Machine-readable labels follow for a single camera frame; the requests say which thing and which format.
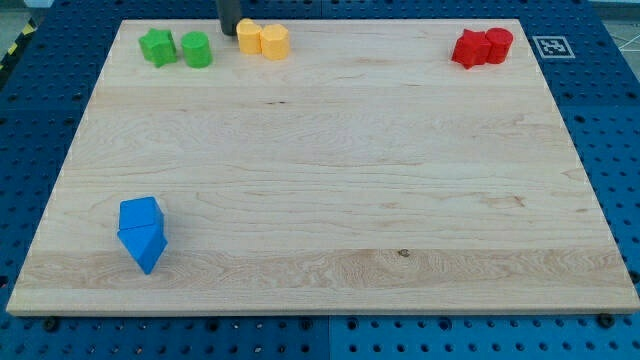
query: green block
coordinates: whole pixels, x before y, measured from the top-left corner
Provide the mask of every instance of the green block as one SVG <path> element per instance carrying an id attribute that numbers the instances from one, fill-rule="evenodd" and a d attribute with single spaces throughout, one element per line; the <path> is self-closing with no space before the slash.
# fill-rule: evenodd
<path id="1" fill-rule="evenodd" d="M 209 38 L 200 31 L 185 34 L 180 43 L 184 61 L 192 68 L 203 68 L 211 64 L 213 56 L 209 47 Z"/>
<path id="2" fill-rule="evenodd" d="M 138 43 L 144 58 L 156 67 L 178 61 L 170 30 L 149 29 L 145 36 L 138 39 Z"/>

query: green cylinder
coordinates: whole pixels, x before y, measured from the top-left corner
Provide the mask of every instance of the green cylinder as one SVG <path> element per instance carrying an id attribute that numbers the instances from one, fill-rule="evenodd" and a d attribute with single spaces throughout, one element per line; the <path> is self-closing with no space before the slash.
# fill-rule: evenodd
<path id="1" fill-rule="evenodd" d="M 192 31 L 185 34 L 180 40 L 184 61 L 189 67 L 203 68 L 211 64 L 211 48 L 207 34 L 201 31 Z"/>

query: red block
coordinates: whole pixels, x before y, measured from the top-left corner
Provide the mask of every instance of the red block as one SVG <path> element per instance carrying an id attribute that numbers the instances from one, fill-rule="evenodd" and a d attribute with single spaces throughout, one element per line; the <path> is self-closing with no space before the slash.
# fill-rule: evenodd
<path id="1" fill-rule="evenodd" d="M 487 62 L 489 64 L 503 63 L 513 43 L 513 34 L 507 29 L 493 28 L 487 31 L 486 37 L 491 43 L 491 51 L 487 56 Z"/>
<path id="2" fill-rule="evenodd" d="M 491 51 L 491 43 L 487 40 L 484 31 L 471 31 L 464 29 L 462 36 L 456 42 L 451 60 L 462 64 L 465 69 L 474 65 L 483 65 Z"/>

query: red cylinder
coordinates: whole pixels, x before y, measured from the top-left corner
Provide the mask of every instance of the red cylinder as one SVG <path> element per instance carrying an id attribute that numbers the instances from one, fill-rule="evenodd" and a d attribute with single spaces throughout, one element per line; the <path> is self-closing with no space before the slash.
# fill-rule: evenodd
<path id="1" fill-rule="evenodd" d="M 489 56 L 487 56 L 487 62 L 490 64 L 503 63 L 513 43 L 513 34 L 507 29 L 492 28 L 487 31 L 486 37 L 491 43 L 491 50 L 489 51 Z"/>

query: table surface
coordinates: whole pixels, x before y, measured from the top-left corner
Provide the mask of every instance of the table surface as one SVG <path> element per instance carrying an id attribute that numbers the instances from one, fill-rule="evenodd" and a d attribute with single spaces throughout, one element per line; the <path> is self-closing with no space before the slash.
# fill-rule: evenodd
<path id="1" fill-rule="evenodd" d="M 517 21 L 284 24 L 293 52 L 270 62 L 216 21 L 123 22 L 8 311 L 638 309 Z M 505 64 L 449 61 L 464 28 L 494 26 L 516 35 Z M 154 68 L 150 27 L 205 31 L 215 64 Z M 144 195 L 169 240 L 150 276 L 115 236 Z"/>

